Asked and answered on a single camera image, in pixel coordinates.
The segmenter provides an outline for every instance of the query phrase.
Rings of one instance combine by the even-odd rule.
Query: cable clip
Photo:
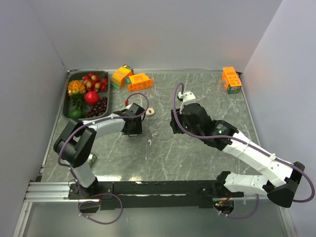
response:
[[[270,156],[270,159],[275,160],[276,159],[276,154],[272,153],[271,156]]]
[[[245,147],[243,148],[242,152],[239,153],[239,154],[236,156],[237,158],[240,157],[240,156],[246,151],[246,149],[248,148],[250,142],[251,142],[251,139],[248,140],[248,142],[247,142],[247,144],[245,145]]]

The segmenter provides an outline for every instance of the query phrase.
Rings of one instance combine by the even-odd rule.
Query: white wall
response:
[[[300,161],[316,183],[316,2],[284,0],[242,74],[262,145]],[[309,197],[303,180],[296,198]],[[300,237],[315,236],[316,199],[290,209]]]
[[[281,0],[29,0],[69,70],[242,72]]]
[[[0,32],[0,236],[9,237],[39,173],[66,70],[27,1],[0,1]]]

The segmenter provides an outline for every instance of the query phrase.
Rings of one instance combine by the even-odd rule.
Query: gray table surface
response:
[[[206,146],[188,135],[172,133],[169,125],[172,94],[175,85],[183,82],[198,103],[205,107],[212,119],[223,119],[236,126],[252,141],[257,142],[255,130],[242,92],[227,94],[221,81],[221,72],[150,72],[155,86],[143,92],[156,114],[143,121],[143,134],[135,137],[110,134],[97,139],[92,152],[98,157],[93,173],[99,181],[149,181],[149,180],[210,180],[223,170],[239,174],[257,172],[239,159]],[[127,88],[110,93],[111,112],[124,108],[129,95]],[[130,102],[145,107],[140,95]],[[42,181],[67,182],[72,179],[68,169],[57,164],[57,154],[52,147],[67,120],[59,115],[52,143],[48,151]]]

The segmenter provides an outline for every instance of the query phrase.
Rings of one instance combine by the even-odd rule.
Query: orange juice carton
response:
[[[121,89],[125,85],[125,79],[133,74],[134,71],[130,66],[123,65],[112,75],[111,87],[116,90]]]
[[[238,93],[241,89],[241,81],[233,67],[223,68],[222,81],[227,93]]]
[[[154,79],[149,78],[145,73],[129,76],[125,79],[129,92],[145,89],[154,86]]]

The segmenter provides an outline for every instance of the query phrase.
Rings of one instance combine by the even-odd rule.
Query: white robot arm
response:
[[[197,102],[190,91],[179,92],[178,99],[182,102],[176,109],[180,124],[191,134],[198,136],[227,135],[234,139],[201,139],[205,144],[220,151],[237,157],[262,175],[241,175],[224,171],[223,185],[232,193],[259,194],[268,196],[275,204],[290,207],[302,175],[276,159],[271,154],[253,143],[241,131],[223,120],[212,120],[205,109]],[[176,122],[174,112],[171,111],[170,125],[173,133],[184,133]],[[304,166],[296,162],[293,164],[300,170]]]
[[[61,156],[61,164],[69,167],[70,172],[77,178],[82,190],[87,194],[95,193],[97,178],[92,173],[88,164],[88,157],[95,139],[106,136],[114,132],[122,132],[123,135],[138,135],[142,133],[142,119],[133,118],[142,114],[144,109],[133,103],[126,109],[115,112],[105,118],[95,120],[79,121],[72,119],[69,121],[62,134],[54,145],[54,151],[60,153],[65,141],[78,127],[86,125],[82,131],[76,134],[80,138],[72,139],[66,146]]]

